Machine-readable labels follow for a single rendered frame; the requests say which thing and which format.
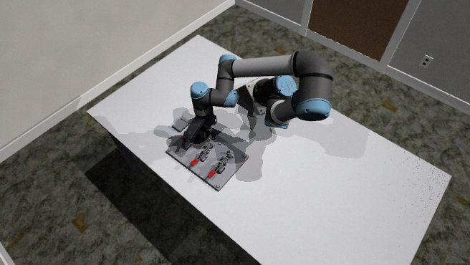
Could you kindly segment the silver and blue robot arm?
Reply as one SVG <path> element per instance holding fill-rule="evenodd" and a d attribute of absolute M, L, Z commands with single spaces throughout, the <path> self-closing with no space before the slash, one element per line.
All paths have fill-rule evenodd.
<path fill-rule="evenodd" d="M 266 126 L 287 129 L 293 118 L 320 121 L 330 114 L 333 71 L 330 63 L 316 53 L 299 51 L 251 59 L 224 54 L 220 56 L 218 67 L 216 89 L 208 88 L 204 82 L 191 85 L 193 110 L 198 116 L 209 114 L 210 106 L 236 106 L 234 78 L 268 76 L 276 77 L 261 79 L 254 85 L 255 100 L 267 107 Z M 297 91 L 290 75 L 299 77 Z"/>

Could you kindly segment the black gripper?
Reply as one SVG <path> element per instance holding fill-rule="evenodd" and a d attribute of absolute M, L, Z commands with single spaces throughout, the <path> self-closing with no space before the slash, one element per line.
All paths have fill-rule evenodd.
<path fill-rule="evenodd" d="M 211 131 L 213 130 L 212 128 L 209 129 L 212 125 L 215 125 L 217 123 L 217 120 L 215 121 L 216 119 L 216 116 L 214 115 L 214 111 L 213 111 L 213 106 L 210 106 L 211 107 L 211 111 L 210 111 L 210 115 L 207 114 L 205 116 L 198 116 L 196 115 L 196 117 L 198 118 L 204 118 L 206 121 L 204 122 L 204 124 L 201 126 L 200 130 L 198 131 L 199 135 L 201 136 L 201 138 L 203 140 L 207 140 Z M 209 116 L 208 116 L 209 115 Z M 211 123 L 211 124 L 210 124 Z M 209 125 L 210 124 L 210 125 Z"/>

